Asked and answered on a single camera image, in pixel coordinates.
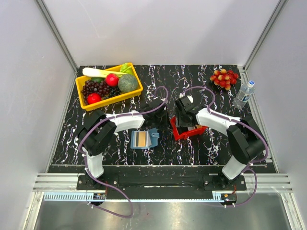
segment red grapes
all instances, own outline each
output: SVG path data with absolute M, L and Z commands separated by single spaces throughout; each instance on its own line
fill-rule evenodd
M 87 80 L 81 90 L 86 105 L 89 104 L 87 102 L 88 95 L 94 92 L 97 93 L 101 97 L 101 99 L 107 99 L 120 94 L 120 90 L 118 87 L 110 87 L 104 80 L 100 83 L 98 83 L 97 81 Z

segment red container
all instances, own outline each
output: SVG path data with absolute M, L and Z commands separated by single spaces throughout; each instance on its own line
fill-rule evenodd
M 205 130 L 208 128 L 207 126 L 203 126 L 202 128 L 196 128 L 194 130 L 179 134 L 177 127 L 176 127 L 176 117 L 175 116 L 170 119 L 170 123 L 173 128 L 173 134 L 174 134 L 175 140 L 187 139 L 195 135 L 202 135 L 205 132 Z

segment green melon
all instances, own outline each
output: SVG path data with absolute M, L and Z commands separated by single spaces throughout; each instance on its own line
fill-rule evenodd
M 132 74 L 124 74 L 118 81 L 118 87 L 122 92 L 131 92 L 138 89 L 138 80 Z

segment yellow plastic tray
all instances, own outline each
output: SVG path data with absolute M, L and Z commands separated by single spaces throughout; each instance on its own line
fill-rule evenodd
M 139 83 L 138 89 L 135 90 L 135 91 L 128 92 L 128 93 L 122 93 L 121 95 L 118 95 L 116 97 L 111 97 L 109 99 L 105 99 L 105 100 L 102 100 L 102 101 L 94 103 L 94 104 L 86 105 L 84 103 L 83 95 L 81 93 L 81 90 L 82 90 L 83 86 L 85 85 L 85 82 L 87 80 L 90 80 L 91 77 L 81 76 L 81 77 L 76 78 L 76 85 L 77 85 L 77 90 L 78 90 L 81 108 L 85 109 L 86 111 L 91 111 L 91 110 L 94 110 L 94 109 L 97 109 L 97 108 L 100 108 L 100 107 L 104 107 L 104 106 L 109 105 L 109 104 L 120 102 L 122 100 L 140 95 L 141 92 L 143 91 L 143 86 L 141 84 L 141 81 L 140 81 L 140 79 L 139 79 L 139 77 L 138 77 L 138 75 L 137 75 L 137 73 L 136 73 L 136 71 L 133 67 L 133 64 L 128 63 L 128 66 L 132 67 L 133 74 L 135 75 L 136 79 L 138 80 L 138 83 Z M 109 69 L 106 69 L 106 70 L 119 72 L 120 67 L 121 67 L 121 65 L 115 66 L 115 67 L 112 67 L 112 68 L 109 68 Z

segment water bottle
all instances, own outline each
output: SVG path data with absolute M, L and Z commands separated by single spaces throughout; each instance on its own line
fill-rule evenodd
M 242 109 L 246 102 L 248 102 L 249 98 L 252 96 L 252 94 L 255 91 L 254 88 L 255 82 L 250 80 L 247 84 L 243 84 L 239 90 L 239 93 L 236 95 L 236 98 L 234 99 L 233 106 Z

